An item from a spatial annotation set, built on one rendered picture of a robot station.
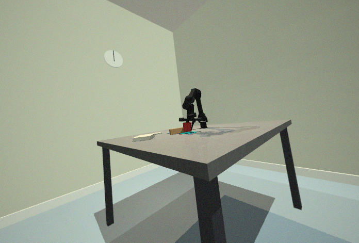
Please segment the red translucent cup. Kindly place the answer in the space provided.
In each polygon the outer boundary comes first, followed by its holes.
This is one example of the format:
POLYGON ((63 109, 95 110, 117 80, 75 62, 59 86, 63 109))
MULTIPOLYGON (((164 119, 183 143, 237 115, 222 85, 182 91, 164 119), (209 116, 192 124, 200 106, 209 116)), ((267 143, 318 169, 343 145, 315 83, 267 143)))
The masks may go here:
POLYGON ((183 123, 183 131, 190 132, 191 131, 191 124, 190 122, 183 123))

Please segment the cream flat rectangular block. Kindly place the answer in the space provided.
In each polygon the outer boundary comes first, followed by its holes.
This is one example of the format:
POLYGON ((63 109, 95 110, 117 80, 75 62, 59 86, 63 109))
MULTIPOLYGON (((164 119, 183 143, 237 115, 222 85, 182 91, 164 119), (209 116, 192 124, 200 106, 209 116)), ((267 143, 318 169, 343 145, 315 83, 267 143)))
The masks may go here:
POLYGON ((133 141, 142 141, 142 140, 150 140, 155 137, 155 134, 146 134, 146 135, 139 135, 133 138, 133 141))

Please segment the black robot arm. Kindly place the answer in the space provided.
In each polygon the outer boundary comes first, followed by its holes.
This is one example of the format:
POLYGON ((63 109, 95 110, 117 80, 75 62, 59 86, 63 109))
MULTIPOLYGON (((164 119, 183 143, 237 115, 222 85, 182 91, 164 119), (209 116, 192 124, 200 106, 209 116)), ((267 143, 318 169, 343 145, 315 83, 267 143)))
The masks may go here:
MULTIPOLYGON (((203 112, 200 98, 201 98, 201 91, 197 88, 191 89, 189 95, 185 97, 182 107, 187 111, 189 111, 189 110, 194 111, 193 102, 196 100, 198 111, 199 111, 198 118, 203 118, 203 122, 199 121, 200 126, 201 126, 201 128, 207 128, 206 122, 208 122, 208 121, 207 121, 207 117, 206 117, 205 113, 203 112)), ((195 117, 197 117, 196 112, 191 113, 191 114, 187 113, 188 120, 194 119, 195 117)))

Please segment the wooden plank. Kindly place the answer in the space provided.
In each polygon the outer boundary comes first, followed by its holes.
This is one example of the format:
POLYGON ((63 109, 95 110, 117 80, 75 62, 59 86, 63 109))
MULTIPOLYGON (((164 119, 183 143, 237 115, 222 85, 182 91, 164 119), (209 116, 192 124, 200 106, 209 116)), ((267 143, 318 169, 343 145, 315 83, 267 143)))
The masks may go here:
POLYGON ((178 134, 178 133, 184 133, 183 127, 174 128, 174 129, 169 129, 169 133, 170 133, 170 135, 178 134))

